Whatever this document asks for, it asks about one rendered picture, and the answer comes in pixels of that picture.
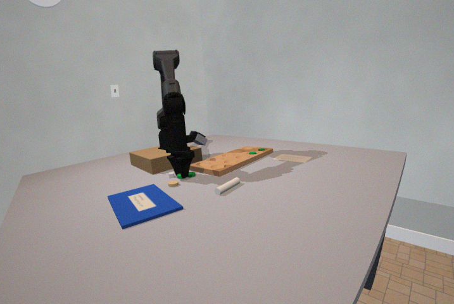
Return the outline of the cream paper sheet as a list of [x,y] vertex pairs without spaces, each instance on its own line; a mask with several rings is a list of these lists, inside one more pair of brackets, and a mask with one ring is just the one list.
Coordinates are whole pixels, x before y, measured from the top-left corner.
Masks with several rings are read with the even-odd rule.
[[273,158],[273,160],[283,160],[283,161],[289,161],[289,162],[306,163],[311,158],[313,158],[313,157],[281,154],[281,155]]

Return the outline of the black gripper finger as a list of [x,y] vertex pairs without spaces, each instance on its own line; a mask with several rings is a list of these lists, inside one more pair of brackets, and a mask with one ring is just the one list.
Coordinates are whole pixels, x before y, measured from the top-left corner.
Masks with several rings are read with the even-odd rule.
[[167,156],[168,160],[172,164],[172,167],[173,167],[173,170],[174,170],[176,176],[177,176],[177,174],[180,174],[179,166],[178,166],[177,162],[175,161],[175,158],[178,158],[178,157],[180,157],[180,155],[171,154],[170,156]]
[[181,155],[180,157],[175,158],[175,160],[179,166],[179,169],[180,169],[181,177],[183,179],[189,176],[189,167],[192,162],[192,159],[193,158],[188,158],[184,155]]

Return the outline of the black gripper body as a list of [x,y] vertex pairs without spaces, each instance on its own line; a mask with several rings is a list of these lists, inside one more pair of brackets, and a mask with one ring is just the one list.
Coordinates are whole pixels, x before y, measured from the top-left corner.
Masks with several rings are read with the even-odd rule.
[[168,137],[169,146],[166,148],[166,153],[182,155],[188,158],[194,158],[194,151],[187,147],[187,138],[185,136],[178,136],[178,137]]

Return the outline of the blue exercise book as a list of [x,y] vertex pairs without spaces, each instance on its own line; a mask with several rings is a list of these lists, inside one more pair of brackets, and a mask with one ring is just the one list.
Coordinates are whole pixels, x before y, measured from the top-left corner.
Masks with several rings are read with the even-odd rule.
[[183,210],[154,184],[110,195],[108,200],[122,229]]

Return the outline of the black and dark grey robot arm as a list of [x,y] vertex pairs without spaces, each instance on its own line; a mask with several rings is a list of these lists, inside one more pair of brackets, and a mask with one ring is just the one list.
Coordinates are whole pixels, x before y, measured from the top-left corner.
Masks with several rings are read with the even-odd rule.
[[[168,137],[186,135],[183,115],[186,114],[186,104],[180,91],[179,82],[175,80],[174,68],[176,69],[178,65],[179,52],[177,50],[153,51],[153,66],[161,75],[162,108],[157,112],[158,128],[161,129],[159,133],[160,148],[158,149],[166,150],[166,147],[170,147]],[[191,131],[186,136],[187,143],[206,145],[206,136],[199,132]]]

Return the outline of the cream cylinder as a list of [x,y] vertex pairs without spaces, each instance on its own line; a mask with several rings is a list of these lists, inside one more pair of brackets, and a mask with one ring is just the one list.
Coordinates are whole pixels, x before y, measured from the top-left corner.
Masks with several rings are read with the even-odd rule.
[[226,182],[225,184],[215,188],[215,194],[220,195],[224,193],[225,191],[229,190],[230,188],[236,186],[237,184],[240,183],[240,179],[238,177],[230,180],[229,182]]

